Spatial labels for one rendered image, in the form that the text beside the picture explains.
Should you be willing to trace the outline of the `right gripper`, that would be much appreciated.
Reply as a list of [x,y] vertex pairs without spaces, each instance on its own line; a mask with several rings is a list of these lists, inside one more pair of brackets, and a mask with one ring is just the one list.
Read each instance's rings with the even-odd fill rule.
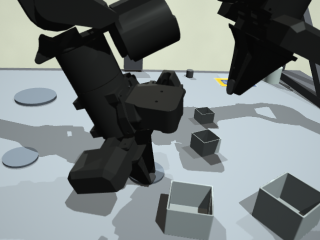
[[151,134],[154,130],[137,127],[125,134],[119,122],[118,93],[130,90],[131,73],[118,73],[106,84],[91,91],[76,93],[76,110],[85,109],[94,126],[93,138],[105,139],[98,149],[84,150],[68,175],[77,194],[115,193],[124,188],[129,176],[144,185],[151,184],[155,173]]

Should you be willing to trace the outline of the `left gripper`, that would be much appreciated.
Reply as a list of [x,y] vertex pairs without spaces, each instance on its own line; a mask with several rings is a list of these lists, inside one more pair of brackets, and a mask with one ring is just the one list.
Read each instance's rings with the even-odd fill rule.
[[260,9],[263,1],[222,2],[217,12],[235,22],[228,23],[235,44],[227,84],[235,80],[238,96],[295,62],[294,53],[320,66],[320,30],[301,20],[312,0],[279,0],[273,14]]

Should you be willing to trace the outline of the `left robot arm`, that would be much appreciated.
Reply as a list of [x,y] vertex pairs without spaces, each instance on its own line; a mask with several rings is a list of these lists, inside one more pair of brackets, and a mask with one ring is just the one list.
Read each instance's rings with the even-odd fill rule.
[[241,2],[243,4],[247,3],[262,3],[260,6],[260,9],[273,14],[279,4],[280,0],[218,0],[220,2],[225,2],[225,3],[235,3],[235,2]]

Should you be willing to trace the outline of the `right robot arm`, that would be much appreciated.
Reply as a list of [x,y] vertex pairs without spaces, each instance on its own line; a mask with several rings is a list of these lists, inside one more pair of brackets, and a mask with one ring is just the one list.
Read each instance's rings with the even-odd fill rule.
[[[121,70],[104,33],[109,32],[122,58],[128,55],[135,62],[181,38],[165,0],[119,0],[110,5],[104,0],[17,1],[37,27],[64,31],[54,37],[40,34],[34,61],[40,65],[56,58],[76,93],[103,86]],[[91,29],[79,33],[76,26]],[[140,84],[134,74],[128,82],[128,93],[121,89],[115,102],[124,134],[135,134],[137,126],[174,133],[186,94],[175,71],[164,69],[155,84]]]

